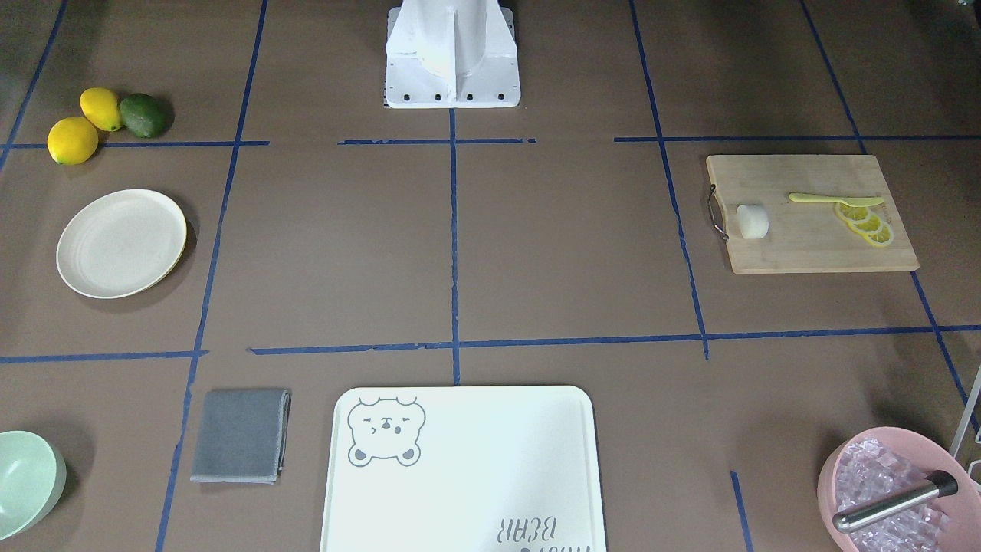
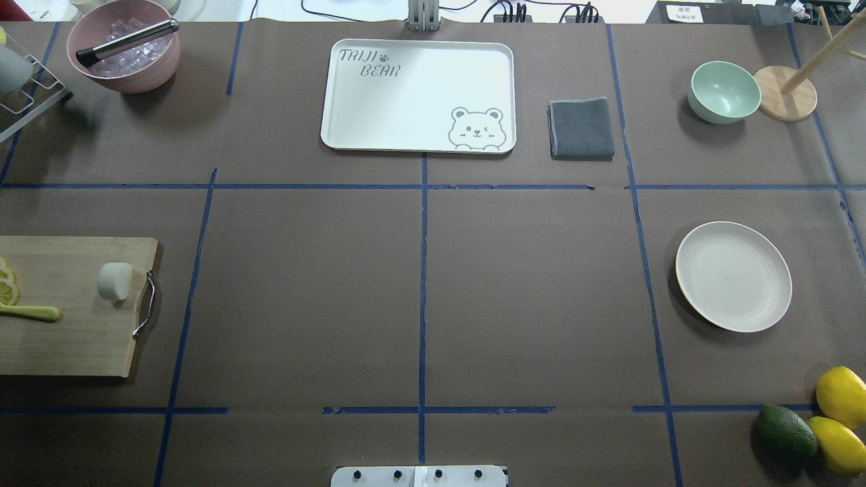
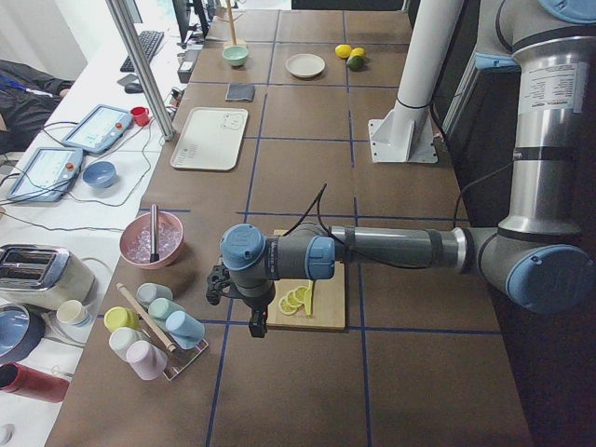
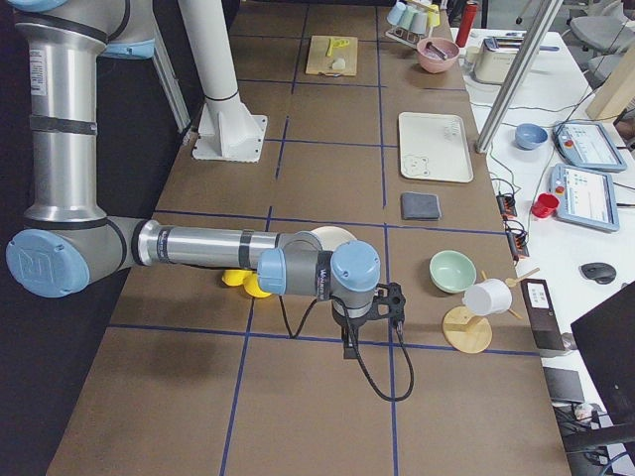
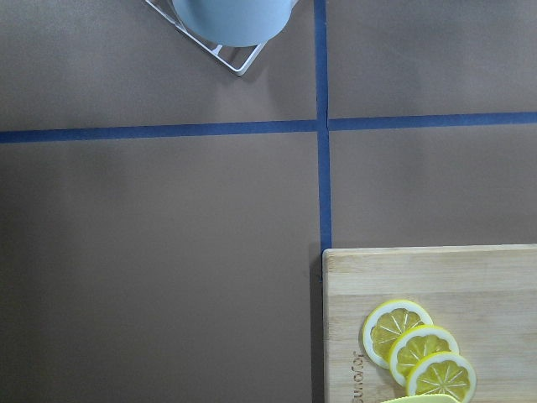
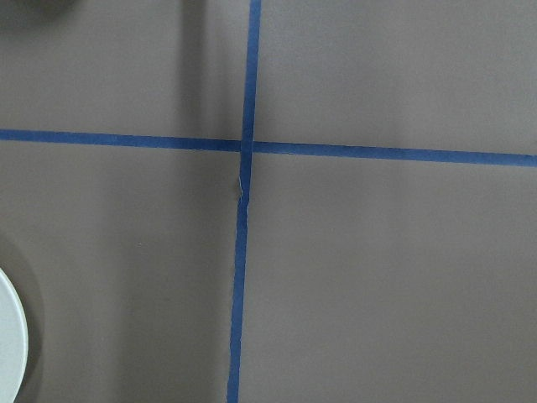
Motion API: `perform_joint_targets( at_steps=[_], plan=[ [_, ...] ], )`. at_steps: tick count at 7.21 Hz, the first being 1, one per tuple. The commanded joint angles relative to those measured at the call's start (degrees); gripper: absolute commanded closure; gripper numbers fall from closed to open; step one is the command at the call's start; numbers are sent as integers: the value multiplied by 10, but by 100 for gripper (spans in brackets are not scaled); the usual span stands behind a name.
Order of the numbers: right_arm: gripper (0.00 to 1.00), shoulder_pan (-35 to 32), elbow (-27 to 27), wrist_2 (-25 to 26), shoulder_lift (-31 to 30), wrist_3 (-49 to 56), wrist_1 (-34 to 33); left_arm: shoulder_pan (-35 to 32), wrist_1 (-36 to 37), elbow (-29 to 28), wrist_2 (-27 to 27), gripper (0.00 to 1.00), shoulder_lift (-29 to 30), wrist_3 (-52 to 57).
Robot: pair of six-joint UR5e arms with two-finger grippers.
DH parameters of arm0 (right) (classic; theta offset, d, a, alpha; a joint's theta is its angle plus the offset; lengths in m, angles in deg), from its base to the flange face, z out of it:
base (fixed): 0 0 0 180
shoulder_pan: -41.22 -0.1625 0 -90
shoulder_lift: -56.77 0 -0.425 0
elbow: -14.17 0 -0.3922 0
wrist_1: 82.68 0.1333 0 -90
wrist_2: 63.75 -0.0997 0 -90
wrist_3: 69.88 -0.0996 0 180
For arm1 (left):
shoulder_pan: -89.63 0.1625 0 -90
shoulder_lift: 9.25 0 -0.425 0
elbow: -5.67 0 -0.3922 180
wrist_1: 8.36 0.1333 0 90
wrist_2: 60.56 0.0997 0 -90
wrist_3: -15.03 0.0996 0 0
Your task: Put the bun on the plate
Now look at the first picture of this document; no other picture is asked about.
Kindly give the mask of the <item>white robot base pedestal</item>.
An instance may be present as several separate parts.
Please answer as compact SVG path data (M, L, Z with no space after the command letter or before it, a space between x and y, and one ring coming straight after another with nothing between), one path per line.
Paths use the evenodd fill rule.
M388 108L520 104L514 15L497 1L403 1L389 10L385 52Z

